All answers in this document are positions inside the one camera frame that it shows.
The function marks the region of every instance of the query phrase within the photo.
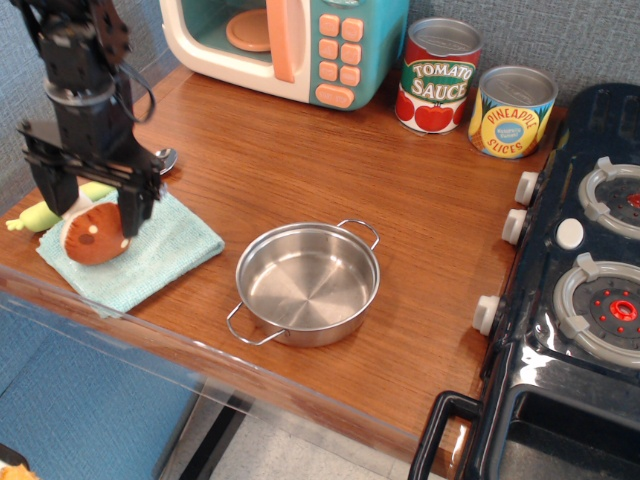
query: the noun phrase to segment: plush toy food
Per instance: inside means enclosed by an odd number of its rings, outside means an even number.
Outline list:
[[[0,470],[0,480],[39,480],[35,473],[24,465],[8,466]]]
[[[65,219],[60,243],[70,259],[83,265],[107,262],[129,248],[115,203],[93,205]]]
[[[115,188],[99,182],[88,182],[80,185],[80,192],[84,193],[94,202],[107,196],[114,190]],[[9,231],[27,228],[32,232],[42,232],[53,227],[60,220],[62,219],[49,210],[45,202],[40,202],[27,208],[20,214],[19,218],[7,220],[6,225]]]

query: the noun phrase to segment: tomato sauce can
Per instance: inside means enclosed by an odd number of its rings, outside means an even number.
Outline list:
[[[445,133],[460,124],[476,73],[482,35],[450,18],[425,18],[407,32],[396,115],[418,132]]]
[[[501,66],[480,77],[469,123],[469,140],[481,152],[500,158],[532,154],[544,136],[558,86],[546,72]]]

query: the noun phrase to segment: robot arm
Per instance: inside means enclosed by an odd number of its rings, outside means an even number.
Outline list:
[[[77,176],[116,187],[123,232],[135,236],[162,184],[161,161],[133,136],[127,26],[112,0],[11,3],[45,63],[45,91],[56,115],[55,122],[19,127],[36,185],[58,215],[78,197]]]

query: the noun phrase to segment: wooden table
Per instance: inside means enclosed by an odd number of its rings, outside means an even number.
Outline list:
[[[158,85],[156,115],[136,127],[136,137],[151,151],[178,150],[178,165],[166,178],[169,191],[226,248],[129,313],[244,367],[225,370],[224,361],[193,345],[172,348],[172,340],[164,348],[135,334],[128,340],[410,459],[439,392],[481,392],[487,340],[471,327],[476,302],[502,292],[515,249],[500,235],[509,209],[518,208],[518,179],[542,168],[564,111],[555,110],[538,153],[502,160],[468,141],[471,105],[448,134],[406,129],[394,114],[397,81],[392,73],[355,112],[256,93],[184,68]],[[31,193],[3,220],[40,199]],[[235,268],[249,243],[288,223],[347,218],[369,222],[381,237],[375,249],[380,290],[362,327],[314,349],[276,342],[255,347],[233,337],[225,318],[239,301]],[[356,227],[354,233],[371,241]],[[35,252],[38,238],[3,229],[0,263],[69,290]],[[248,315],[239,315],[236,325],[260,338]]]

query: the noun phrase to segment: light blue towel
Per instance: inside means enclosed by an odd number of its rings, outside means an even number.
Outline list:
[[[117,201],[117,193],[103,201]],[[129,249],[100,265],[81,265],[67,256],[60,244],[63,223],[42,236],[37,252],[80,295],[119,312],[127,312],[224,249],[218,234],[168,193],[155,203]]]

